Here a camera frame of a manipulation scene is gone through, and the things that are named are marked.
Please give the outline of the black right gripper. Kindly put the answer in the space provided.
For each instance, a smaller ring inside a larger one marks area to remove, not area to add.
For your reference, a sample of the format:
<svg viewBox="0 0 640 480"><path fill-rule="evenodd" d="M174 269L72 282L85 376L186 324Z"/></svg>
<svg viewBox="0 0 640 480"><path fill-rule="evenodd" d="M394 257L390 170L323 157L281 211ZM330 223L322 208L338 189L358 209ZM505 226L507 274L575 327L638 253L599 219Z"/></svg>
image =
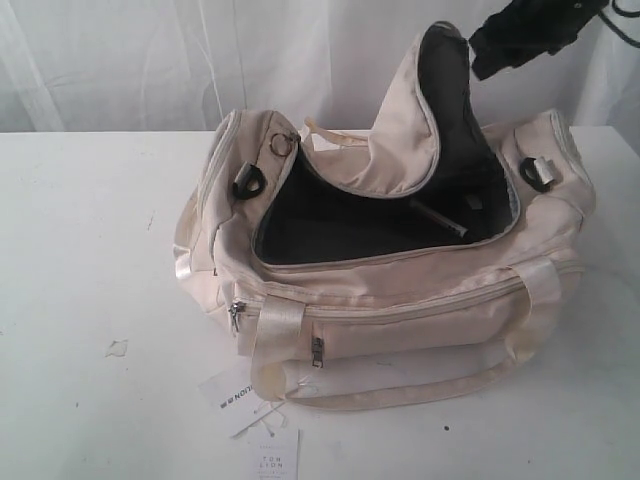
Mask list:
<svg viewBox="0 0 640 480"><path fill-rule="evenodd" d="M472 70L486 80L539 55L555 55L606 6L606 0L515 0L488 17L469 38Z"/></svg>

